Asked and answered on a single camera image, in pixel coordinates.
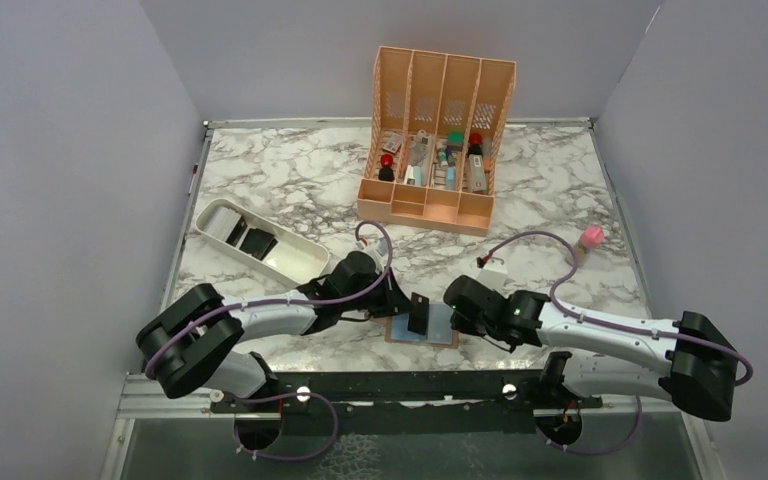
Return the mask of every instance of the small bottle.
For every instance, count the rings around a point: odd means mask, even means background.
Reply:
[[[594,248],[598,248],[599,245],[602,245],[604,240],[605,232],[602,231],[601,227],[594,225],[587,227],[587,229],[584,230],[581,236],[578,237],[578,241],[572,246],[573,250],[575,250],[575,258],[578,260],[579,267],[584,266],[587,259],[590,258],[590,252],[592,252]],[[566,260],[567,263],[572,265],[572,256],[569,252],[567,252]]]

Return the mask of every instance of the white wall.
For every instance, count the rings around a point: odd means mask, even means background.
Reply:
[[[596,116],[659,3],[142,0],[214,120],[368,117],[379,45],[516,60],[510,116]]]
[[[768,478],[768,1],[668,0],[597,123],[657,315],[708,315],[755,364],[713,426]]]
[[[0,479],[99,474],[200,127],[136,0],[0,0]]]

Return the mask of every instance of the orange desk organizer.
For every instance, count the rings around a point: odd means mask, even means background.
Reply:
[[[381,47],[375,61],[372,142],[358,190],[358,214],[412,227],[468,235],[487,235],[495,201],[496,156],[516,85],[516,63],[444,53]],[[486,193],[464,190],[467,145],[456,154],[455,190],[434,185],[405,185],[411,138],[424,130],[431,137],[430,155],[449,133],[468,139],[480,133],[492,139],[484,155]],[[393,155],[394,182],[378,180],[382,149],[394,134],[402,147]]]

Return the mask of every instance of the pink object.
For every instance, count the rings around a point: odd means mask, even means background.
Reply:
[[[581,238],[578,239],[583,246],[589,249],[597,248],[605,241],[605,232],[602,231],[602,227],[591,226],[587,227],[587,230],[581,234]]]

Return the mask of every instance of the white marble surface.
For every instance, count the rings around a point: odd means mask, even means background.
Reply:
[[[217,130],[193,218],[211,200],[226,197],[324,245],[333,266],[354,248],[355,200],[369,141],[369,127]],[[393,269],[408,295],[441,299],[458,275],[477,273],[475,257],[517,231],[544,229],[572,242],[596,224],[605,229],[605,244],[559,296],[583,307],[647,316],[585,128],[510,126],[497,168],[497,202],[486,238],[387,227],[394,240]],[[511,275],[506,287],[547,292],[569,269],[561,248],[535,238],[500,251]],[[191,225],[175,298],[201,282],[237,296],[286,290],[214,250]],[[237,350],[259,352],[275,371],[529,368],[539,367],[547,354],[529,346],[508,354],[465,335],[457,349],[388,343],[384,326],[375,322],[343,322],[312,336],[271,337]]]

